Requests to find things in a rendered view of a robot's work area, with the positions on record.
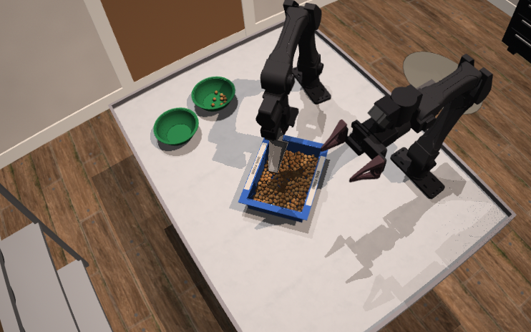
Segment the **green bowl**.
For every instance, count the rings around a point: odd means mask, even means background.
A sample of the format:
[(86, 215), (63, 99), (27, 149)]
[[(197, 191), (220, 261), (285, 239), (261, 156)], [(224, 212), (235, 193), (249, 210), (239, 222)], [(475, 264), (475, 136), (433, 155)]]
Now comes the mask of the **green bowl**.
[[(218, 93), (215, 94), (215, 91), (218, 91)], [(227, 102), (225, 104), (223, 103), (225, 100), (220, 100), (221, 93), (227, 97)], [(191, 94), (194, 104), (209, 112), (216, 112), (224, 109), (228, 106), (234, 96), (235, 86), (225, 77), (208, 77), (203, 79), (194, 86)], [(215, 101), (213, 101), (214, 97), (216, 98)], [(215, 104), (214, 107), (212, 107), (212, 103)], [(220, 103), (223, 104), (220, 105)]]
[(198, 116), (192, 110), (178, 107), (162, 113), (155, 121), (153, 132), (160, 142), (178, 146), (193, 137), (198, 125)]

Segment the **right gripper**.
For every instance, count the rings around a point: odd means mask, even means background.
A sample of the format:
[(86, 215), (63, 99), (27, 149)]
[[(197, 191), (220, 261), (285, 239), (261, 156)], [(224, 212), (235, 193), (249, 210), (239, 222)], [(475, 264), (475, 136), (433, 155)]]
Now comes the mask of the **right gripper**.
[(299, 110), (298, 108), (295, 108), (295, 107), (290, 107), (290, 118), (289, 118), (289, 121), (288, 121), (288, 124), (285, 125), (285, 124), (281, 124), (281, 130), (282, 130), (282, 133), (285, 134), (286, 131), (288, 130), (289, 126), (291, 127), (294, 127), (294, 124), (295, 124), (295, 121), (296, 121), (296, 118), (298, 116), (298, 113), (299, 113)]

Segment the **dark grey table edge lip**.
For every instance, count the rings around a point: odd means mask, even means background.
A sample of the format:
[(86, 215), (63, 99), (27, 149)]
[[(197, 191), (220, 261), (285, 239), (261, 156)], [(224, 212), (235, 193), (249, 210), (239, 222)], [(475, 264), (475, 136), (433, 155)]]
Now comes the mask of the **dark grey table edge lip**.
[[(170, 211), (168, 210), (164, 200), (162, 199), (161, 195), (159, 194), (157, 188), (155, 187), (155, 184), (153, 183), (151, 177), (149, 176), (148, 172), (145, 169), (145, 166), (142, 164), (141, 159), (139, 158), (136, 150), (134, 149), (129, 137), (127, 136), (127, 133), (125, 132), (121, 122), (119, 121), (115, 111), (113, 110), (115, 107), (120, 106), (121, 104), (139, 96), (140, 94), (168, 81), (169, 79), (172, 79), (173, 77), (176, 77), (179, 74), (182, 74), (183, 72), (186, 72), (212, 58), (215, 58), (227, 51), (230, 51), (231, 49), (234, 49), (246, 42), (249, 42), (250, 40), (253, 40), (259, 36), (262, 36), (270, 31), (273, 31), (274, 29), (277, 29), (281, 26), (283, 26), (285, 23), (285, 19), (275, 23), (271, 26), (268, 26), (264, 29), (261, 29), (260, 31), (257, 31), (249, 36), (246, 36), (240, 40), (237, 40), (233, 42), (232, 44), (229, 44), (219, 50), (216, 50), (204, 57), (201, 57), (194, 62), (191, 62), (137, 90), (134, 92), (118, 99), (117, 101), (108, 104), (108, 107), (110, 108), (117, 124), (119, 125), (122, 134), (124, 135), (125, 139), (127, 140), (128, 145), (130, 146), (135, 158), (137, 159), (140, 167), (142, 168), (142, 171), (144, 172), (147, 180), (149, 181), (152, 189), (154, 190), (158, 200), (160, 201), (161, 205), (163, 206), (165, 212), (167, 213), (167, 216), (169, 217), (170, 221), (172, 222), (173, 226), (175, 227), (178, 235), (180, 236), (181, 240), (185, 244), (185, 247), (187, 248), (188, 252), (192, 256), (193, 260), (195, 261), (197, 267), (199, 268), (200, 272), (202, 273), (203, 277), (207, 281), (208, 285), (210, 286), (212, 292), (214, 293), (215, 297), (218, 299), (220, 305), (223, 307), (223, 310), (226, 312), (227, 316), (229, 317), (230, 321), (234, 325), (237, 332), (243, 332), (234, 319), (233, 315), (229, 311), (228, 307), (224, 303), (223, 299), (220, 297), (220, 294), (217, 292), (215, 286), (209, 279), (207, 273), (201, 266), (199, 260), (197, 259), (196, 255), (194, 254), (192, 248), (188, 244), (187, 240), (185, 239), (185, 236), (182, 234), (180, 228), (178, 227), (177, 223), (175, 222), (175, 219), (171, 215)], [(331, 41), (324, 33), (322, 33), (319, 29), (315, 30), (315, 34), (317, 34), (322, 40), (324, 40), (330, 47), (332, 47), (335, 51), (337, 51), (346, 61), (348, 61), (353, 67), (355, 67), (359, 72), (361, 72), (373, 85), (375, 85), (382, 93), (384, 93), (387, 96), (391, 96), (391, 92), (383, 86), (377, 79), (375, 79), (371, 74), (369, 74), (359, 63), (357, 63), (353, 58), (351, 58), (344, 50), (342, 50), (338, 45), (336, 45), (333, 41)], [(489, 241), (494, 235), (496, 235), (501, 229), (503, 229), (508, 222), (510, 222), (515, 216), (515, 212), (450, 148), (448, 147), (444, 142), (441, 146), (441, 148), (501, 207), (501, 209), (509, 216), (508, 219), (506, 219), (501, 225), (499, 225), (494, 231), (492, 231), (483, 241), (481, 241), (478, 245), (476, 245), (472, 250), (468, 252), (463, 258), (461, 258), (458, 262), (456, 262), (450, 269), (448, 269), (445, 273), (443, 273), (441, 276), (439, 276), (433, 283), (428, 285), (423, 291), (421, 291), (419, 294), (417, 294), (415, 297), (413, 297), (409, 302), (407, 302), (405, 305), (403, 305), (399, 310), (394, 312), (392, 315), (390, 315), (387, 319), (382, 321), (379, 325), (377, 325), (375, 328), (370, 330), (369, 332), (377, 332), (381, 328), (383, 328), (386, 324), (388, 324), (390, 321), (392, 321), (394, 318), (396, 318), (399, 314), (401, 314), (403, 311), (405, 311), (409, 306), (411, 306), (413, 303), (418, 301), (422, 296), (424, 296), (427, 292), (429, 292), (434, 286), (436, 286), (438, 283), (440, 283), (443, 279), (445, 279), (451, 272), (453, 272), (456, 268), (458, 268), (465, 260), (467, 260), (470, 256), (472, 256), (477, 250), (479, 250), (487, 241)]]

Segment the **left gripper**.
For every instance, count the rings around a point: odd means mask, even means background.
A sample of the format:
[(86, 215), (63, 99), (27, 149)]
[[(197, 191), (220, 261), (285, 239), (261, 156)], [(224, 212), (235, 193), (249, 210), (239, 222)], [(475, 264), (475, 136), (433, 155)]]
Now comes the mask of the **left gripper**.
[(342, 119), (339, 120), (331, 136), (321, 147), (321, 151), (329, 150), (345, 142), (358, 156), (366, 153), (372, 159), (350, 177), (349, 182), (379, 179), (386, 165), (387, 148), (360, 121), (355, 120), (351, 123), (351, 127), (353, 131), (348, 136), (347, 124)]

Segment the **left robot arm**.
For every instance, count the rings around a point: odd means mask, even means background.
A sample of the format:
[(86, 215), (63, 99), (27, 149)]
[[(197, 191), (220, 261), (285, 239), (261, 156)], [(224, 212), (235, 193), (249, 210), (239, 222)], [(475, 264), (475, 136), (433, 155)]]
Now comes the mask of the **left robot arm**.
[(409, 149), (401, 148), (390, 159), (433, 199), (445, 188), (430, 172), (436, 166), (442, 143), (459, 118), (474, 103), (480, 104), (487, 97), (492, 78), (491, 72), (484, 67), (476, 69), (474, 59), (464, 54), (457, 69), (439, 82), (418, 90), (411, 84), (397, 87), (391, 97), (386, 95), (377, 100), (367, 112), (371, 118), (362, 125), (385, 147), (411, 128), (416, 133), (427, 130)]

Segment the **blue dog food box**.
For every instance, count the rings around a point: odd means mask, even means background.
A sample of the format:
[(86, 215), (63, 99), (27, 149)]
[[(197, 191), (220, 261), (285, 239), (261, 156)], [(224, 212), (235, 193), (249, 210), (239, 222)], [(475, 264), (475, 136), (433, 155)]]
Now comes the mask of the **blue dog food box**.
[(258, 186), (258, 182), (260, 181), (260, 176), (262, 175), (264, 165), (267, 163), (266, 161), (268, 160), (269, 140), (265, 140), (265, 138), (262, 141), (255, 162), (253, 163), (252, 169), (250, 171), (250, 174), (248, 176), (248, 179), (245, 183), (245, 186), (238, 202), (248, 205), (248, 208), (251, 210), (257, 210), (262, 213), (268, 213), (271, 215), (286, 218), (289, 220), (295, 220), (302, 223), (303, 220), (308, 219), (308, 215), (310, 213), (313, 199), (316, 194), (316, 189), (318, 187), (318, 182), (320, 180), (328, 150), (322, 152), (322, 143), (304, 140), (297, 137), (284, 135), (283, 141), (288, 142), (286, 150), (291, 151), (294, 154), (295, 152), (299, 151), (307, 156), (315, 155), (315, 157), (318, 157), (318, 162), (316, 165), (316, 169), (314, 170), (315, 172), (313, 174), (311, 185), (309, 187), (308, 192), (306, 192), (307, 197), (303, 206), (303, 210), (301, 212), (298, 212), (284, 207), (278, 207), (276, 205), (259, 202), (253, 199), (253, 196), (256, 194), (255, 189), (257, 189), (256, 187)]

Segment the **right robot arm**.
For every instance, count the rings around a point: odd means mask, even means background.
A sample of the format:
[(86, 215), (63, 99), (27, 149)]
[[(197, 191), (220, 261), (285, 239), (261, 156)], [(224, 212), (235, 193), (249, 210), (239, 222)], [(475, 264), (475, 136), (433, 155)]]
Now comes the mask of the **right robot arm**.
[[(286, 20), (281, 35), (260, 74), (261, 89), (265, 91), (255, 119), (261, 126), (261, 137), (270, 141), (277, 140), (281, 124), (288, 124), (290, 118), (290, 105), (287, 106), (288, 94), (293, 89), (295, 78), (314, 104), (331, 99), (330, 93), (319, 79), (323, 63), (321, 55), (316, 50), (314, 31), (318, 30), (321, 23), (321, 9), (316, 4), (310, 3), (299, 6), (294, 0), (285, 0), (283, 8)], [(297, 46), (298, 68), (293, 68)], [(283, 110), (284, 107), (286, 108)]]

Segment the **grey scoop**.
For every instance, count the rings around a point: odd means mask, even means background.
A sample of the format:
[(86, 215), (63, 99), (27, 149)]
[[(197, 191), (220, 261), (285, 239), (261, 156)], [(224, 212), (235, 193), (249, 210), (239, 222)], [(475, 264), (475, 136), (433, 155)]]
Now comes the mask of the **grey scoop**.
[(283, 141), (283, 136), (284, 134), (282, 133), (281, 128), (279, 128), (277, 140), (269, 140), (268, 171), (278, 173), (288, 146), (288, 142)]

